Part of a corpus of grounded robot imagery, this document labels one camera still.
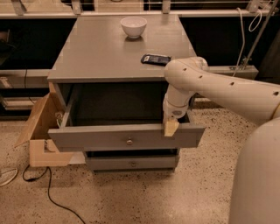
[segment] black cable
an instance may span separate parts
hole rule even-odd
[[[26,168],[25,168],[25,170],[24,170],[24,172],[23,172],[23,180],[26,181],[26,182],[33,182],[33,181],[36,181],[36,180],[42,178],[42,177],[46,174],[46,172],[47,172],[47,167],[46,167],[46,168],[45,168],[45,171],[44,171],[40,176],[38,176],[38,177],[36,177],[36,178],[25,178],[25,173],[26,173],[26,171],[28,170],[29,167],[30,167],[30,166],[27,165]]]
[[[40,176],[38,176],[38,177],[36,177],[36,178],[28,178],[28,179],[26,179],[26,178],[25,178],[25,173],[26,173],[26,171],[27,171],[27,169],[28,169],[29,167],[30,167],[30,166],[27,165],[27,167],[25,168],[25,170],[24,170],[24,172],[23,172],[23,180],[26,181],[26,182],[33,182],[33,181],[36,181],[36,180],[42,178],[42,177],[46,174],[46,172],[49,171],[49,172],[50,172],[50,178],[49,178],[49,186],[48,186],[48,188],[47,188],[47,196],[48,196],[49,200],[50,200],[55,206],[64,208],[64,209],[66,209],[67,211],[73,213],[74,215],[76,215],[76,216],[80,219],[80,221],[81,221],[83,224],[86,224],[86,222],[85,222],[75,211],[71,210],[71,209],[68,208],[68,207],[65,207],[65,206],[62,206],[62,205],[56,203],[56,202],[51,198],[51,194],[50,194],[50,189],[51,189],[51,185],[52,185],[52,170],[51,170],[51,168],[50,168],[49,166],[47,166],[47,167],[45,168],[45,171],[44,171]]]
[[[27,89],[26,87],[26,78],[27,78],[27,68],[25,69],[25,75],[24,75],[24,89]],[[28,96],[28,99],[35,104],[35,102],[32,100],[32,98],[30,96]]]
[[[9,44],[9,43],[6,43],[7,46],[11,46],[12,48],[14,49],[18,49],[16,46],[12,45],[12,44]]]

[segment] speckled floor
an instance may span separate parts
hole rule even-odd
[[[197,149],[183,149],[175,172],[93,174],[84,164],[52,168],[52,198],[86,223],[227,223],[235,164],[250,122],[202,102],[192,111],[206,131]],[[23,122],[0,122],[0,167],[16,166],[17,177],[0,188],[0,222],[81,223],[47,198],[49,174],[26,183],[27,144],[13,148]],[[31,169],[35,177],[43,169]]]

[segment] open cardboard box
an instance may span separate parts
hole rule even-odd
[[[57,129],[56,114],[63,108],[50,83],[50,93],[34,104],[31,114],[19,136],[15,147],[29,141],[30,166],[66,166],[84,164],[82,152],[60,152],[52,139],[49,129]]]

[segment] white bowl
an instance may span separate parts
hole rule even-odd
[[[126,17],[121,20],[121,25],[131,39],[137,39],[144,32],[147,20],[143,17]]]

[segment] cell phone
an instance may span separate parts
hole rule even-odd
[[[151,64],[157,66],[166,66],[169,61],[172,60],[172,57],[166,55],[159,55],[159,54],[150,54],[146,53],[141,58],[141,62],[143,64]]]

